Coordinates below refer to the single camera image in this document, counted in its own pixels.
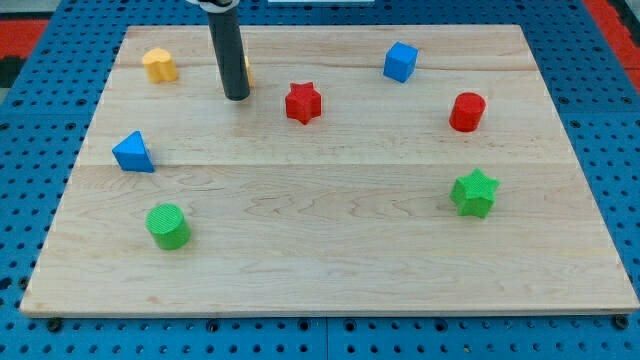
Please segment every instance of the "blue pegboard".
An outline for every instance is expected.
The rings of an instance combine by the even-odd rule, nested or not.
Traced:
[[[634,286],[640,98],[580,1],[377,0],[269,7],[255,25],[519,24]],[[0,358],[638,358],[612,317],[33,320],[17,310],[129,25],[206,24],[184,0],[63,0],[0,107]],[[618,324],[625,318],[618,319]]]

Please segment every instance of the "red cylinder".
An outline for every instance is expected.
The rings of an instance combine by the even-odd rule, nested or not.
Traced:
[[[476,93],[462,93],[456,97],[449,124],[461,132],[471,132],[478,128],[480,118],[487,104]]]

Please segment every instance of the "black cylinder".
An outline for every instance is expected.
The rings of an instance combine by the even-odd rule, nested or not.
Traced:
[[[224,95],[229,100],[242,100],[249,96],[250,89],[238,25],[238,10],[234,6],[223,13],[207,12],[207,17]]]

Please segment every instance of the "blue triangle block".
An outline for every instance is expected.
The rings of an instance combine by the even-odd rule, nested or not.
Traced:
[[[140,131],[134,131],[111,151],[124,171],[155,171]]]

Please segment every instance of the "green cylinder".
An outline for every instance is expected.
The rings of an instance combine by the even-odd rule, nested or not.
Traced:
[[[191,230],[182,210],[173,204],[161,204],[147,215],[147,230],[163,250],[175,250],[189,241]]]

